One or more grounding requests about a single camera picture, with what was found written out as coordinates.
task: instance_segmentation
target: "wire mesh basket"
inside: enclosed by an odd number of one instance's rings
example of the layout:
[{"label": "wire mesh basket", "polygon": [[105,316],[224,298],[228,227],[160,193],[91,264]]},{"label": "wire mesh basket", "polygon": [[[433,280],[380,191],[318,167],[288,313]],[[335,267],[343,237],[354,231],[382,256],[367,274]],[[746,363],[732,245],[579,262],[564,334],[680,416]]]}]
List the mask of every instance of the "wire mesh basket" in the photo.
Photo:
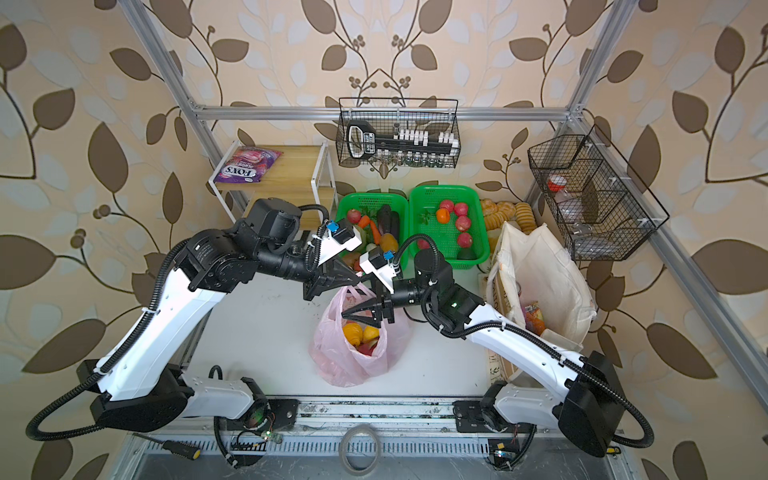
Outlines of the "wire mesh basket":
[{"label": "wire mesh basket", "polygon": [[447,98],[340,98],[339,164],[379,171],[456,168],[462,149],[457,109],[458,100]]},{"label": "wire mesh basket", "polygon": [[[606,161],[601,138],[593,127],[587,135],[561,135],[528,149],[531,172],[573,260],[626,260],[669,219],[628,162],[628,172],[618,174]],[[659,211],[647,211],[630,182],[648,193]]]}]

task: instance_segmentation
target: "orange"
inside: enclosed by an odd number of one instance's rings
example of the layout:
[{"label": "orange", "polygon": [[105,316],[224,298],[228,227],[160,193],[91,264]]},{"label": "orange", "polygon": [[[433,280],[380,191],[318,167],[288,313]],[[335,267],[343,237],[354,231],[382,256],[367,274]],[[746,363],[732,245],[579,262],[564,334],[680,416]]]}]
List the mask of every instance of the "orange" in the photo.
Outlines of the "orange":
[{"label": "orange", "polygon": [[451,214],[445,208],[439,208],[435,215],[437,216],[437,221],[439,223],[448,223],[451,221]]}]

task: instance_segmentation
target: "purple candy bag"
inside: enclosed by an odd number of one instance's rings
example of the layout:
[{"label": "purple candy bag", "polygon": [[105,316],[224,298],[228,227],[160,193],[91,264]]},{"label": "purple candy bag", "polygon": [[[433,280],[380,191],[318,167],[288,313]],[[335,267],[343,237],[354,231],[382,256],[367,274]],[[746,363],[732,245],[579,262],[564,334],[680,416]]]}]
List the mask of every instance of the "purple candy bag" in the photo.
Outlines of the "purple candy bag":
[{"label": "purple candy bag", "polygon": [[258,183],[282,154],[281,151],[264,148],[240,147],[221,168],[215,181],[225,184]]}]

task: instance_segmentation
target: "yellow fruit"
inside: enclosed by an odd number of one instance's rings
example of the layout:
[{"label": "yellow fruit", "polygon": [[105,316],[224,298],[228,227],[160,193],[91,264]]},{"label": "yellow fruit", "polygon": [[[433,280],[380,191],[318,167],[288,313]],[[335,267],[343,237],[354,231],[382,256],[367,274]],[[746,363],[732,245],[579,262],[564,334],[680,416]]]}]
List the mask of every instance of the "yellow fruit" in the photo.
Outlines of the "yellow fruit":
[{"label": "yellow fruit", "polygon": [[362,332],[362,342],[368,343],[373,339],[379,338],[379,329],[374,326],[367,326]]},{"label": "yellow fruit", "polygon": [[382,252],[386,252],[387,250],[396,252],[398,245],[395,236],[391,233],[384,233],[382,239],[379,240],[379,247],[381,247]]},{"label": "yellow fruit", "polygon": [[343,328],[344,338],[352,346],[358,346],[362,343],[362,327],[358,323],[349,322]]}]

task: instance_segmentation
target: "eggplant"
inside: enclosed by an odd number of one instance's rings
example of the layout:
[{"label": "eggplant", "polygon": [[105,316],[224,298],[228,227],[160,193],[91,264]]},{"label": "eggplant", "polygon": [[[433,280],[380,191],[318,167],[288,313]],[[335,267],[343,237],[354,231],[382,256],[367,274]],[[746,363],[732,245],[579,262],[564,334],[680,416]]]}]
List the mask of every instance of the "eggplant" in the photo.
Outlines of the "eggplant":
[{"label": "eggplant", "polygon": [[400,245],[400,214],[393,211],[389,215],[389,232],[397,240],[397,244]]},{"label": "eggplant", "polygon": [[389,205],[382,205],[379,208],[379,212],[376,214],[376,226],[379,228],[379,233],[391,233],[392,230],[392,207]]}]

